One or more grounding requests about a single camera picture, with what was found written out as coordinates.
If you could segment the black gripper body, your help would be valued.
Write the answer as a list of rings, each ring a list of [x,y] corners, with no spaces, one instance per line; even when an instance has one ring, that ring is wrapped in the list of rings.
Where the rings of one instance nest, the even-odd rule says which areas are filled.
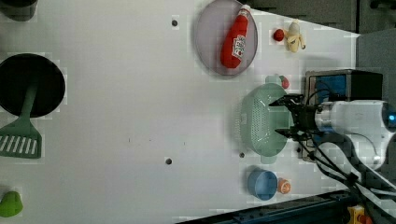
[[[316,132],[318,126],[315,121],[317,108],[314,105],[303,105],[292,102],[288,106],[293,119],[293,125],[290,127],[293,133]]]

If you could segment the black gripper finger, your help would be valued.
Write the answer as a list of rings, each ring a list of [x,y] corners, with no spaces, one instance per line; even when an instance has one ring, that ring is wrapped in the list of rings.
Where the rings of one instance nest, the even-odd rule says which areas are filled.
[[[296,107],[302,104],[303,99],[302,94],[286,94],[273,101],[270,106]]]
[[[293,140],[302,140],[304,138],[304,135],[296,128],[276,129],[276,132]]]

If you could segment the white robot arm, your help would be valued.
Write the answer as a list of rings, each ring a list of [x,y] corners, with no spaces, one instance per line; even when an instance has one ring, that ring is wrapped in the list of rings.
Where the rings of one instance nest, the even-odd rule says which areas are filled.
[[[277,132],[296,142],[310,140],[311,157],[325,170],[366,188],[395,189],[379,173],[395,143],[395,109],[381,100],[307,105],[301,94],[287,94],[272,106],[284,106],[293,125]]]

